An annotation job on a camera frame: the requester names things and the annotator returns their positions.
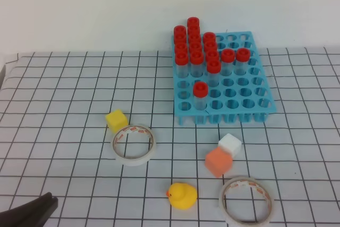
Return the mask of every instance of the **yellow rubber duck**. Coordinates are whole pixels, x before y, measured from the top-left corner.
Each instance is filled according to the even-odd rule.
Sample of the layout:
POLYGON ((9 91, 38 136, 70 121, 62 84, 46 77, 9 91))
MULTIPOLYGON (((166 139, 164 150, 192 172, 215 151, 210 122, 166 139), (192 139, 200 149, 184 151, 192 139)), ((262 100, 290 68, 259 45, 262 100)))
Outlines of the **yellow rubber duck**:
POLYGON ((197 190, 187 183, 174 183, 166 192, 170 204, 181 210, 188 209, 195 204, 197 200, 197 190))

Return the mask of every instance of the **yellow cube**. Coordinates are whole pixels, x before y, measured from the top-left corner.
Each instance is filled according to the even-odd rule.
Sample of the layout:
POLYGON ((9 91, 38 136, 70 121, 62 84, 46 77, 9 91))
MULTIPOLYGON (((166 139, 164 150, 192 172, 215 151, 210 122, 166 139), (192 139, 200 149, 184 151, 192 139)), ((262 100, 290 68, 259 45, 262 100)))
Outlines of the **yellow cube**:
POLYGON ((115 110, 105 116, 108 127, 113 133, 129 125, 129 122, 120 109, 115 110))

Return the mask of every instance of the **white cube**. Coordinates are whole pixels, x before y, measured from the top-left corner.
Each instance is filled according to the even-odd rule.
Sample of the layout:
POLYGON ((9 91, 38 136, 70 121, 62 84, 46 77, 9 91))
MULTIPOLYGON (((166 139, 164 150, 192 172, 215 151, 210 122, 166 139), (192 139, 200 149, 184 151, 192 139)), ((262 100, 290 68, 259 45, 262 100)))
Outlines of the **white cube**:
POLYGON ((218 142, 218 146, 234 158, 240 152, 242 142, 228 133, 218 142))

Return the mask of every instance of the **white tape roll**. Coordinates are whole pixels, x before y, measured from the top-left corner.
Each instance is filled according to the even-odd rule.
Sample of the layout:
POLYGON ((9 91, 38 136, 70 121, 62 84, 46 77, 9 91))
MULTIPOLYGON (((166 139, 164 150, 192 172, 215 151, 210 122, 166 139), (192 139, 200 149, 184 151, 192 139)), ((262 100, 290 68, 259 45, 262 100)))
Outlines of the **white tape roll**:
POLYGON ((116 160, 126 166, 142 165, 148 162, 156 151, 156 141, 155 141, 154 134, 149 128, 141 126, 141 125, 130 125, 130 126, 126 126, 125 128, 121 129, 120 131, 117 132, 116 136, 113 138, 111 145, 112 145, 113 151, 116 153, 116 160), (148 135, 150 138, 151 147, 149 151, 141 157, 127 157, 127 156, 124 157, 124 155, 121 155, 120 153, 117 152, 117 148, 116 148, 117 144, 127 134, 133 133, 133 132, 148 135))
POLYGON ((273 201, 268 191, 254 178, 247 178, 244 176, 233 178, 224 184, 219 194, 218 206, 221 209, 223 216, 225 217, 225 221, 232 226, 247 226, 247 227, 264 226, 265 224, 270 222, 272 214, 273 214, 273 201), (268 212, 269 212, 265 219, 257 223, 255 222, 245 223, 229 215, 227 208, 226 208, 226 204, 224 202, 224 196, 229 189, 239 188, 239 187, 250 187, 252 188, 253 191, 257 191, 263 196, 263 198, 267 202, 268 212))

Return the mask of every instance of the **orange foam cube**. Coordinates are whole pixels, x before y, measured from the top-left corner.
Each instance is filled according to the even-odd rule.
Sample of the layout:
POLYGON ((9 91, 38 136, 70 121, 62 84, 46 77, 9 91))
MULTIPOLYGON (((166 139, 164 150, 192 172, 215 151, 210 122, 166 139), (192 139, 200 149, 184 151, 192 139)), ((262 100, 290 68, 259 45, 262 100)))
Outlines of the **orange foam cube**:
POLYGON ((215 177, 219 178, 231 169, 233 166, 233 158, 218 146, 207 154, 205 165, 215 177))

